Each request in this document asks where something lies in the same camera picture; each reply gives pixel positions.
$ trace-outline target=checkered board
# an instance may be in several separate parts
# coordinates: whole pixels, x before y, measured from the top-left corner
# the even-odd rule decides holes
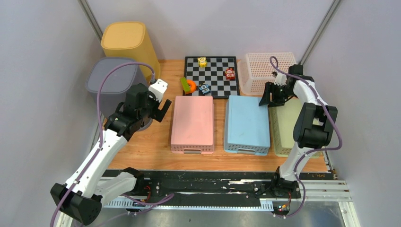
[[[237,60],[235,57],[206,57],[207,67],[198,65],[198,57],[185,57],[184,76],[196,84],[196,91],[187,96],[202,96],[199,84],[208,84],[211,92],[206,96],[213,98],[228,98],[228,96],[239,96]],[[224,72],[226,69],[235,70],[235,80],[227,80]]]

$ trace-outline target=wooden tabletop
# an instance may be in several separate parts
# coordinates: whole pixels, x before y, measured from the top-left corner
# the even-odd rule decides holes
[[[215,107],[215,152],[212,155],[173,154],[170,150],[172,109],[176,96],[183,90],[179,79],[184,75],[184,60],[163,60],[161,79],[168,83],[164,99],[170,106],[164,120],[153,121],[151,126],[133,135],[115,156],[110,169],[132,167],[141,170],[203,170],[203,171],[265,171],[274,172],[286,158],[274,154],[273,144],[267,156],[229,154],[223,150],[226,99],[213,100]],[[311,158],[303,172],[326,172],[323,157]]]

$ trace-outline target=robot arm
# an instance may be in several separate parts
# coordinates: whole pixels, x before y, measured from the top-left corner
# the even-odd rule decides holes
[[[149,88],[143,84],[137,84],[127,91],[125,102],[120,103],[115,113],[107,119],[105,129],[102,131],[103,148],[81,179],[76,182],[78,175],[94,157],[100,140],[81,166],[63,185],[56,183],[52,187],[50,193],[54,202],[58,204],[73,183],[76,184],[62,204],[61,212],[84,225],[89,225],[99,215],[101,208],[111,200],[125,192],[141,191],[144,175],[130,167],[100,186],[97,184],[117,152],[124,147],[135,132],[144,126],[145,122],[150,119],[158,122],[163,120],[171,104],[170,100],[166,100],[163,108],[158,109],[166,89],[167,83],[158,79]]]
[[[334,121],[337,118],[337,108],[327,105],[322,100],[315,89],[313,78],[303,75],[302,65],[293,65],[289,67],[288,72],[306,80],[308,84],[295,78],[287,78],[284,85],[267,82],[259,103],[259,106],[282,106],[290,96],[296,96],[303,104],[293,131],[294,146],[287,160],[277,168],[271,182],[270,192],[277,197],[295,193],[295,190],[299,188],[295,174],[301,172],[310,158],[306,153],[327,146],[331,141],[333,126],[321,105],[325,105]],[[314,124],[314,119],[319,121],[318,125]]]

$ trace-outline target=gray floor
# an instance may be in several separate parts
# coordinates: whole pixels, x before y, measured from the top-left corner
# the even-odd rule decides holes
[[[291,204],[292,210],[298,206]],[[125,213],[123,209],[103,209],[91,227]],[[152,210],[135,216],[124,215],[104,227],[344,227],[337,202],[307,202],[294,217],[282,220],[262,211]]]

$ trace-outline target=wall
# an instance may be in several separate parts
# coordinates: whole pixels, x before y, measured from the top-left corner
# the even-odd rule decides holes
[[[101,29],[116,21],[146,24],[159,59],[304,54],[332,0],[87,0]]]
[[[48,226],[50,189],[88,153],[86,77],[103,51],[75,0],[0,1],[0,226]]]
[[[400,226],[399,9],[399,1],[343,1],[305,68],[339,110],[344,147],[330,157],[364,227]]]

